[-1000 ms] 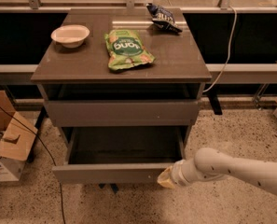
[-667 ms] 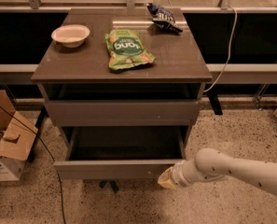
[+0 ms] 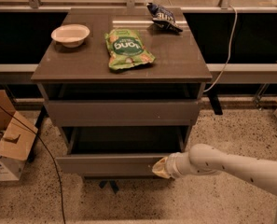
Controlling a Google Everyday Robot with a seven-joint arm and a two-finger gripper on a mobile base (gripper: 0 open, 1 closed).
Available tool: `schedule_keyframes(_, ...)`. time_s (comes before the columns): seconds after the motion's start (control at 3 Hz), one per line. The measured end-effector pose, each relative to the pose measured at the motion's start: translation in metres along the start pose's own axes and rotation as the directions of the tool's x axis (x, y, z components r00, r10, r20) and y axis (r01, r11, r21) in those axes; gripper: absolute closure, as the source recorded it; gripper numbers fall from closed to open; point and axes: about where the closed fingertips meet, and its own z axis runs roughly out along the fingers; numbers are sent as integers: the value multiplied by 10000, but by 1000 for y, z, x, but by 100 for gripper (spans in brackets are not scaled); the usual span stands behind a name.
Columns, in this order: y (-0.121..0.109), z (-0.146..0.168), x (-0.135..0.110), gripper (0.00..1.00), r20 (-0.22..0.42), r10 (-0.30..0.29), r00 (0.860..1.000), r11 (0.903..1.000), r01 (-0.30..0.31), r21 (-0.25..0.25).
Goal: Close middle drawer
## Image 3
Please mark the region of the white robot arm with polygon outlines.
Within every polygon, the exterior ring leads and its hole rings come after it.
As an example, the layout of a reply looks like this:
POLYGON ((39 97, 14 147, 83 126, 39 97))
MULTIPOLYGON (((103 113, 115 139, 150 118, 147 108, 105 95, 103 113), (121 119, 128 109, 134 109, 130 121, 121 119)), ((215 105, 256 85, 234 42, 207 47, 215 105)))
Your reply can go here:
MULTIPOLYGON (((277 161, 232 155, 206 144, 194 145, 188 152, 172 153, 152 167, 152 172, 163 178, 210 175, 216 171, 238 177, 277 196, 277 161)), ((277 224, 277 211, 274 224, 277 224)))

